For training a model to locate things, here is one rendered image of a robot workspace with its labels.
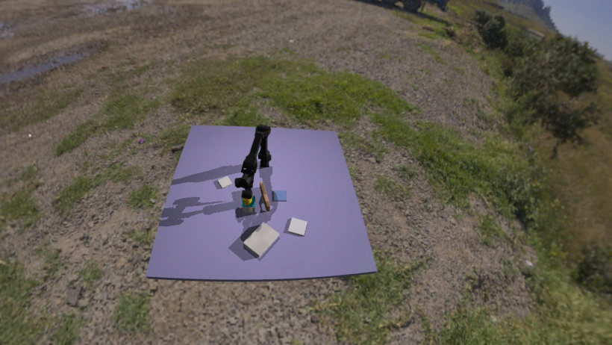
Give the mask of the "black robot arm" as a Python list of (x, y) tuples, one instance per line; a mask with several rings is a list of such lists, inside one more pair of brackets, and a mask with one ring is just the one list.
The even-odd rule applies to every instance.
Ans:
[[(255, 138), (250, 149), (250, 153), (246, 156), (243, 162), (241, 172), (243, 173), (242, 178), (235, 179), (235, 186), (239, 188), (248, 188), (251, 180), (254, 179), (257, 171), (257, 153), (260, 161), (260, 167), (269, 167), (269, 161), (271, 161), (271, 155), (268, 150), (268, 136), (271, 133), (271, 128), (268, 125), (258, 125), (256, 127)], [(246, 170), (244, 169), (246, 168)]]

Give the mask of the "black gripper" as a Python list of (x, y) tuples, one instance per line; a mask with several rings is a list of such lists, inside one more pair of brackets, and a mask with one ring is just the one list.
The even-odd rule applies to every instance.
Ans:
[(242, 192), (242, 197), (243, 198), (252, 198), (252, 190), (251, 190), (251, 188), (253, 188), (253, 182), (254, 182), (254, 179), (251, 180), (248, 188), (243, 190), (243, 192)]

